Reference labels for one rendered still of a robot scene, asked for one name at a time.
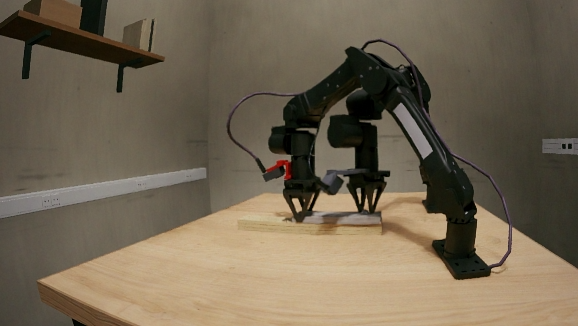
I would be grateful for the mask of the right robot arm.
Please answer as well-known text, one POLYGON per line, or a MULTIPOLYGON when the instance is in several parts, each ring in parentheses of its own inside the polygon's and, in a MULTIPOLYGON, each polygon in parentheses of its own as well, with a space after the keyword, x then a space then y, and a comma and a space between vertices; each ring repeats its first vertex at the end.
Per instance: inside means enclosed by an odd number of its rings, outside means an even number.
MULTIPOLYGON (((414 67, 422 91, 424 109, 430 117, 428 102, 431 99, 431 91, 429 85, 425 81, 416 65, 414 65, 414 67)), ((412 88, 410 91, 413 93, 417 103, 421 107, 420 99, 418 96, 418 86, 415 81, 411 66, 408 65, 402 69, 399 68, 398 71, 407 78, 408 83, 412 88), (412 80, 411 75, 413 76, 414 80, 412 80), (415 82, 414 84, 413 81, 415 82)), ((333 148, 360 147, 360 152, 362 152, 362 148, 370 148, 370 152, 372 152, 371 148, 378 148, 377 126, 372 125, 370 122, 360 122, 359 124, 359 121, 367 121, 365 119, 382 120, 382 112, 385 109, 383 105, 376 103, 373 97, 362 88, 353 92, 347 97, 346 108, 348 110, 349 116, 345 114, 330 116, 330 125, 327 130, 327 139, 329 144, 333 148)), ((426 178, 426 173, 422 167, 421 162, 419 169, 423 184, 427 185, 426 200, 422 200, 422 204, 424 207, 426 206, 425 209, 428 214, 440 213, 428 191, 432 187, 426 178)), ((326 185, 327 188, 325 190, 322 186, 320 188, 327 195, 333 196, 337 194, 343 183, 344 180, 342 180, 337 175, 331 186, 326 185)))

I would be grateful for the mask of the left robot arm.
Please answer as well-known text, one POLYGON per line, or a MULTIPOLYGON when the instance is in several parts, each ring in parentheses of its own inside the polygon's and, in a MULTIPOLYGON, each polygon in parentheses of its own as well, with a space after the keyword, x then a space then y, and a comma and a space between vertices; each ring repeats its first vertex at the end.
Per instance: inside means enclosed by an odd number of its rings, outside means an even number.
MULTIPOLYGON (((362 86, 394 118, 424 168, 432 187, 428 191, 448 221, 446 238, 433 240, 432 246, 452 277, 464 280, 490 276, 491 268, 475 253, 474 248, 477 208, 472 183, 432 128, 410 91, 412 88, 406 77, 375 54, 353 46, 347 48, 345 53, 347 58, 335 71, 311 89, 297 94, 287 103, 289 105, 286 104, 283 109, 285 126, 318 128, 325 107, 322 119, 336 103, 362 86)), ((303 156, 303 160, 306 160, 315 135, 306 135, 314 134, 309 130, 293 130, 313 128, 285 126, 272 127, 268 141, 270 151, 303 156)))

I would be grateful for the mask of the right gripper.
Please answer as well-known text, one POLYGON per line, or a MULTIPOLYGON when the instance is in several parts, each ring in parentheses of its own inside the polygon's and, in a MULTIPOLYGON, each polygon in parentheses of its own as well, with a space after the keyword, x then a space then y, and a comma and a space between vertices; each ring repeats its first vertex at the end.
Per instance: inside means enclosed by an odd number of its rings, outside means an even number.
POLYGON ((349 177, 349 183, 346 186, 353 197, 358 212, 362 212, 367 196, 369 213, 375 212, 378 201, 387 185, 384 181, 385 177, 390 177, 390 171, 378 172, 378 148, 355 148, 355 168, 348 170, 330 169, 326 170, 326 174, 322 181, 331 186, 337 175, 349 177), (378 172, 378 173, 372 173, 378 172), (357 174, 354 174, 357 173, 357 174), (348 175, 346 175, 348 174, 348 175), (371 179, 370 179, 371 177, 371 179), (364 187, 365 186, 365 187, 364 187), (377 187, 376 187, 377 186, 377 187), (357 195, 356 189, 361 188, 361 203, 357 195), (377 189, 375 199, 373 200, 374 190, 377 189), (366 192, 365 192, 366 191, 366 192))

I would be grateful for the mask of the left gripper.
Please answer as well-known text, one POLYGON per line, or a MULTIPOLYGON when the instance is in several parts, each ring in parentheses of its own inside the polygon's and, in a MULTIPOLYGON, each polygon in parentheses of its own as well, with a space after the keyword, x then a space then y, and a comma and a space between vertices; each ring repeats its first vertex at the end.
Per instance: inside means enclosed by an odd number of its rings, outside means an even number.
POLYGON ((269 172, 280 166, 286 165, 286 176, 284 176, 284 179, 287 180, 284 180, 284 186, 286 187, 285 189, 283 189, 283 197, 285 198, 289 208, 291 209, 296 222, 303 222, 306 212, 313 210, 313 207, 321 192, 320 189, 321 186, 315 181, 314 177, 311 175, 308 160, 309 156, 306 156, 306 160, 303 160, 303 156, 293 155, 291 156, 291 162, 288 162, 288 160, 280 160, 284 162, 277 161, 277 165, 266 170, 267 172, 269 172), (300 183, 304 183, 304 187, 303 184, 300 183), (291 198, 301 198, 298 199, 302 208, 300 216, 298 216, 298 213, 295 209, 295 206, 291 198))

